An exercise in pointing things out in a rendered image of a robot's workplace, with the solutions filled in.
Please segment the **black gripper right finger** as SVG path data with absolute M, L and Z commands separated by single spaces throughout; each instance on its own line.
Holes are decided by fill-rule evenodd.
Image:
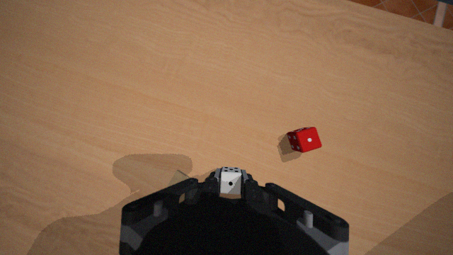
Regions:
M 270 216 L 270 210 L 312 237 L 330 255 L 349 255 L 349 224 L 341 217 L 275 184 L 259 186 L 241 169 L 241 198 L 246 210 Z M 285 211 L 278 207 L 278 199 Z M 269 207 L 268 207 L 269 206 Z M 270 210 L 269 210 L 270 208 Z

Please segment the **red die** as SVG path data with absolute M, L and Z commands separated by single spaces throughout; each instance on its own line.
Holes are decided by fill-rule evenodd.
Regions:
M 303 127 L 287 133 L 291 148 L 298 152 L 308 152 L 322 147 L 315 127 Z

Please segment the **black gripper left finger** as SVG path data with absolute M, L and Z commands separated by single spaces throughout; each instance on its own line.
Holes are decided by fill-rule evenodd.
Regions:
M 196 203 L 195 213 L 218 210 L 221 171 L 211 172 L 205 182 L 188 178 L 123 206 L 119 255 L 132 255 L 150 229 Z M 179 203 L 182 194 L 185 200 Z

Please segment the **tan square mat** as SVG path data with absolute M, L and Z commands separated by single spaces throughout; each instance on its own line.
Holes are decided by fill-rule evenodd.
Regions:
M 174 185 L 176 183 L 179 183 L 181 181 L 184 181 L 186 179 L 190 179 L 190 177 L 188 175 L 184 174 L 182 171 L 177 170 L 175 172 L 175 174 L 173 175 L 173 178 L 171 179 L 171 181 L 167 185 L 167 187 L 172 186 L 172 185 Z M 185 198 L 185 194 L 181 195 L 180 199 L 179 199 L 179 203 L 183 202 L 184 198 Z

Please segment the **white die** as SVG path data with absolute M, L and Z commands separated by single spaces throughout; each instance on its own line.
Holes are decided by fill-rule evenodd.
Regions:
M 239 167 L 222 167 L 220 193 L 241 194 L 241 169 Z

